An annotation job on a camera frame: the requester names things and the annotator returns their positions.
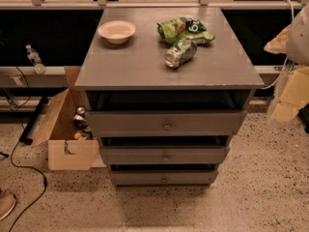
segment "silver can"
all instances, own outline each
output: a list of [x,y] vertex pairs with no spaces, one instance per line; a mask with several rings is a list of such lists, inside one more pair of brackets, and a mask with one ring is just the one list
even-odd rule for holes
[[197,44],[192,40],[178,41],[169,48],[164,56],[165,64],[173,69],[190,60],[197,50]]

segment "green chip bag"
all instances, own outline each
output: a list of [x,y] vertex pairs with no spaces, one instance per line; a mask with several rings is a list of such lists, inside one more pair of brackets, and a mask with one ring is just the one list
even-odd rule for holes
[[157,24],[157,32],[167,43],[173,45],[179,40],[192,40],[197,44],[207,44],[214,40],[203,23],[191,17],[179,17]]

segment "gray drawer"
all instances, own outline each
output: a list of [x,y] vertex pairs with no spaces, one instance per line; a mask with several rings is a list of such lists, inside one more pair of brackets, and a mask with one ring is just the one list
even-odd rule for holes
[[116,186],[129,185],[210,185],[214,182],[218,172],[213,171],[188,171],[188,172],[110,172],[112,184]]
[[175,112],[87,112],[96,137],[236,134],[245,110]]
[[102,148],[105,164],[221,163],[230,148]]

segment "brown shoe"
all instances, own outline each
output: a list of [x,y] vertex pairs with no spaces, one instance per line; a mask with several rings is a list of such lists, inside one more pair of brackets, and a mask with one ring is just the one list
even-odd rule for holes
[[13,194],[9,193],[0,197],[0,220],[6,218],[16,204]]

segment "gray tabletop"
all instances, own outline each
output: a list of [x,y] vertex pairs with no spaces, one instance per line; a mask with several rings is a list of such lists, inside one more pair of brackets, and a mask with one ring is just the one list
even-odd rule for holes
[[[156,32],[156,24],[193,16],[215,35],[199,45],[192,60],[177,70],[167,67],[170,47]],[[263,81],[220,9],[108,8],[98,24],[126,20],[136,26],[127,43],[114,45],[96,32],[75,86],[84,90],[198,90],[255,89]]]

